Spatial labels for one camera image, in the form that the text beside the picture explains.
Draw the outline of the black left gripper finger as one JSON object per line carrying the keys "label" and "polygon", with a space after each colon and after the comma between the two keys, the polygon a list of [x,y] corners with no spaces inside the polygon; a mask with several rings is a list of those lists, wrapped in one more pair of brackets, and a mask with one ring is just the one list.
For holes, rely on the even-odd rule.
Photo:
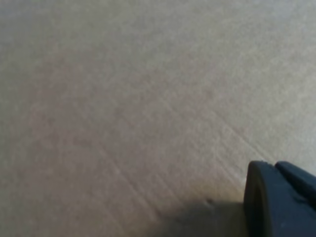
{"label": "black left gripper finger", "polygon": [[243,207],[251,237],[314,237],[316,177],[286,161],[251,161]]}

